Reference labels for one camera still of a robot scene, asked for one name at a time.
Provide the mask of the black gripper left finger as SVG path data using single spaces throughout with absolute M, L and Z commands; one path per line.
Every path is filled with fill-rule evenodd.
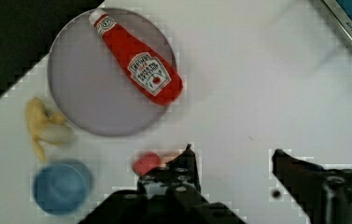
M 246 224 L 223 203 L 201 194 L 191 145 L 163 167 L 139 177 L 137 189 L 118 190 L 78 224 Z

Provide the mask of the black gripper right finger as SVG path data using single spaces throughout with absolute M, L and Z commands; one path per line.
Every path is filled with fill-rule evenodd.
M 282 149 L 272 163 L 274 176 L 311 224 L 352 224 L 352 169 L 326 169 Z

